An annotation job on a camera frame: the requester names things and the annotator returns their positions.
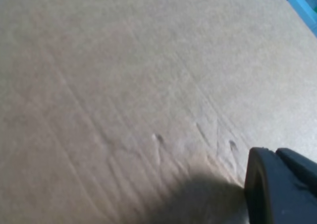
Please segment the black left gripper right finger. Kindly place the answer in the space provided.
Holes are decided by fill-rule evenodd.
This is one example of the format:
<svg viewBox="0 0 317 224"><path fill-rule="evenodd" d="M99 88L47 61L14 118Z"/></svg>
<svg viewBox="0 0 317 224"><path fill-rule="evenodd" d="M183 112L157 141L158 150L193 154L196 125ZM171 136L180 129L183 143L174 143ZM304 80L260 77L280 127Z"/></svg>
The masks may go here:
<svg viewBox="0 0 317 224"><path fill-rule="evenodd" d="M268 152L268 222L317 222L317 164L288 148Z"/></svg>

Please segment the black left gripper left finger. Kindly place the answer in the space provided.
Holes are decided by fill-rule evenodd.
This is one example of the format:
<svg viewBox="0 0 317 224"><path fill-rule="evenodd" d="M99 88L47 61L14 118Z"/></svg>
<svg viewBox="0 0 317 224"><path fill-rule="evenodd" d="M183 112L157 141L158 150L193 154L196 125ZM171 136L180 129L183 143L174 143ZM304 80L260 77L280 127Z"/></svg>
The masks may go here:
<svg viewBox="0 0 317 224"><path fill-rule="evenodd" d="M279 223L273 203L279 168L279 159L272 151L259 147L250 149L244 193L251 224Z"/></svg>

